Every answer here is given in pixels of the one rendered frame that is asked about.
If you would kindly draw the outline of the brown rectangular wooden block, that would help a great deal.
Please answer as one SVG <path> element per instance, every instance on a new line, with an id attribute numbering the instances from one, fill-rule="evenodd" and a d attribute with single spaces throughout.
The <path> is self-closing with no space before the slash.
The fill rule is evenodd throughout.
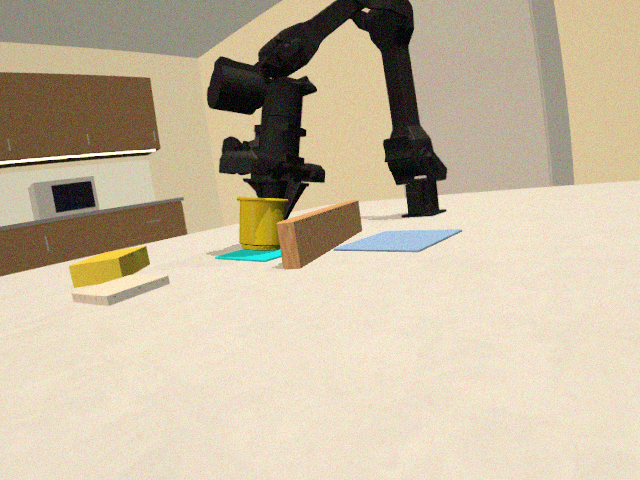
<path id="1" fill-rule="evenodd" d="M 283 269 L 301 269 L 362 231 L 359 200 L 276 223 Z"/>

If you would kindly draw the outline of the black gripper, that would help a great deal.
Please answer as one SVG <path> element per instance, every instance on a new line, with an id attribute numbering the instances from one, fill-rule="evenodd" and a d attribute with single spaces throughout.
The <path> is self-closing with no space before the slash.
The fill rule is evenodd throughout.
<path id="1" fill-rule="evenodd" d="M 304 163 L 299 157 L 300 137 L 306 137 L 301 120 L 283 116 L 262 117 L 255 131 L 260 133 L 260 152 L 225 151 L 219 158 L 219 172 L 251 174 L 243 178 L 255 189 L 258 198 L 288 199 L 284 220 L 309 183 L 325 183 L 325 170 L 315 164 Z M 302 182 L 301 182 L 302 181 Z"/>

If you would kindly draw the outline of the yellow rectangular block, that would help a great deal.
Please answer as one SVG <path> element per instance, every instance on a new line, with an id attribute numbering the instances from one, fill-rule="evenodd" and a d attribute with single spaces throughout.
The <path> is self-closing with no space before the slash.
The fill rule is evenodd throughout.
<path id="1" fill-rule="evenodd" d="M 150 265 L 146 246 L 104 252 L 69 266 L 74 288 L 133 275 Z"/>

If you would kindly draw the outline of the yellow cup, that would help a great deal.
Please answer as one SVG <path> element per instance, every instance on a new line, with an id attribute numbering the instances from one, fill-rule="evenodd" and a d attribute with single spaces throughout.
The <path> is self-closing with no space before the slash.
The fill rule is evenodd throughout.
<path id="1" fill-rule="evenodd" d="M 256 251 L 279 250 L 276 223 L 284 220 L 288 199 L 239 197 L 240 236 L 243 249 Z"/>

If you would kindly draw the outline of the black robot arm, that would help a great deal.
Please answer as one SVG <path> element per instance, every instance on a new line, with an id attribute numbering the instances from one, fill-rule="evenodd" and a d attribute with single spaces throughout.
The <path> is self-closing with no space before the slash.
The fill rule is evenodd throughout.
<path id="1" fill-rule="evenodd" d="M 369 12 L 362 11 L 365 7 Z M 446 180 L 447 168 L 418 116 L 408 50 L 414 31 L 409 0 L 336 0 L 310 20 L 281 30 L 259 50 L 255 65 L 220 56 L 208 87 L 209 108 L 252 115 L 262 107 L 262 117 L 301 120 L 303 96 L 316 93 L 317 88 L 307 75 L 287 76 L 306 66 L 321 42 L 348 19 L 369 32 L 382 53 L 392 120 L 392 132 L 383 147 L 396 185 L 406 184 L 408 213 L 402 217 L 447 212 L 439 210 L 436 185 Z M 427 177 L 414 179 L 421 175 Z"/>

